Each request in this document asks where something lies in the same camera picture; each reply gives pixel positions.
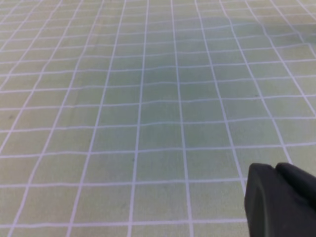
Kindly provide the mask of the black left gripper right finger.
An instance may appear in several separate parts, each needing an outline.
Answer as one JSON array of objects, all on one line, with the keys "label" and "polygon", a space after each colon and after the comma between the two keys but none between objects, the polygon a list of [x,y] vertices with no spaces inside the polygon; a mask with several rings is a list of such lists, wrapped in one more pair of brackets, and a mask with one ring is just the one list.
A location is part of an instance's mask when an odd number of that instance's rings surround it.
[{"label": "black left gripper right finger", "polygon": [[316,199],[316,177],[289,163],[278,163],[276,171],[307,200]]}]

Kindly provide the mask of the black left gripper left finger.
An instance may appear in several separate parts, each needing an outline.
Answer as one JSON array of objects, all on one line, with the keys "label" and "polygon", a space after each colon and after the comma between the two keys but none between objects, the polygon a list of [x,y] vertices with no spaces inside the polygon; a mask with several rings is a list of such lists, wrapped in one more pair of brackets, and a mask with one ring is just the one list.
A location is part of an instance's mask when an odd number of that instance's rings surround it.
[{"label": "black left gripper left finger", "polygon": [[271,165],[249,166],[244,208],[251,237],[316,235],[316,200],[300,196]]}]

